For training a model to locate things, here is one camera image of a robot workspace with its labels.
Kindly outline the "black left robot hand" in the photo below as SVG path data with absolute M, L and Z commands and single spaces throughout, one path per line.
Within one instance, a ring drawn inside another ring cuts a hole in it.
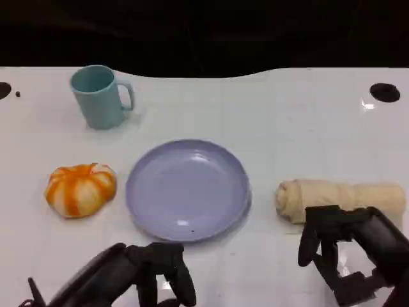
M 140 306 L 195 306 L 196 291 L 183 252 L 182 244 L 117 243 L 91 259 L 49 306 L 112 306 L 133 285 Z M 174 299 L 158 301 L 158 275 L 169 282 Z

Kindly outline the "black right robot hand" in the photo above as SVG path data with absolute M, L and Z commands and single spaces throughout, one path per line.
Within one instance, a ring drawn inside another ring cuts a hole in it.
M 356 241 L 375 268 L 371 276 L 337 270 L 339 241 Z M 392 288 L 385 306 L 408 306 L 408 239 L 378 209 L 352 211 L 337 205 L 308 207 L 298 249 L 298 264 L 314 263 L 333 291 L 339 306 L 353 306 L 375 297 L 383 287 Z

